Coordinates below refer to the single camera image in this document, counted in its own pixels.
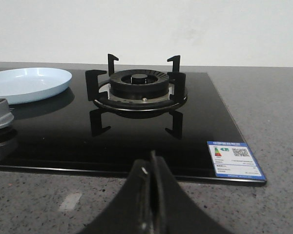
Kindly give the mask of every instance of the energy label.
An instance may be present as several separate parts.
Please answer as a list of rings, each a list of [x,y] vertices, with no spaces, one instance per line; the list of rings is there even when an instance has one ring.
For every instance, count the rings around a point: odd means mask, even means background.
[[[265,179],[246,143],[208,141],[217,177]]]

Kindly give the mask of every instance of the burner ring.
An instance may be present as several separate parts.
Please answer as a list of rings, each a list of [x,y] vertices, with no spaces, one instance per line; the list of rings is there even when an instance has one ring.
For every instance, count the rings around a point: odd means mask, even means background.
[[[110,91],[120,98],[158,98],[168,93],[168,87],[168,75],[159,71],[125,70],[110,76]]]

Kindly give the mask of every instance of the black glass cooktop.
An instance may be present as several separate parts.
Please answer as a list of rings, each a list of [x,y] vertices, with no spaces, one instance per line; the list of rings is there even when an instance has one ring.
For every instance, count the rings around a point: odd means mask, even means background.
[[[206,73],[186,73],[188,99],[160,115],[122,115],[88,101],[85,71],[63,93],[10,105],[15,121],[0,130],[0,170],[125,177],[134,160],[162,156],[180,180],[263,185],[215,175],[207,141],[245,142]],[[101,75],[99,80],[108,79]]]

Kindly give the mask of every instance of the plate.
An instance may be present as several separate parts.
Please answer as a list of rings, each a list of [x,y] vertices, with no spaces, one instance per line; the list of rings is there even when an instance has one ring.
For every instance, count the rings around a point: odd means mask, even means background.
[[[22,68],[0,72],[0,98],[20,104],[52,97],[68,88],[72,74],[57,68]]]

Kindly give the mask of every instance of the wall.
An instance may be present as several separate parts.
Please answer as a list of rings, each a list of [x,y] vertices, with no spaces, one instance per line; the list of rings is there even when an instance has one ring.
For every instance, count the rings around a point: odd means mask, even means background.
[[[293,0],[0,0],[0,61],[293,67]]]

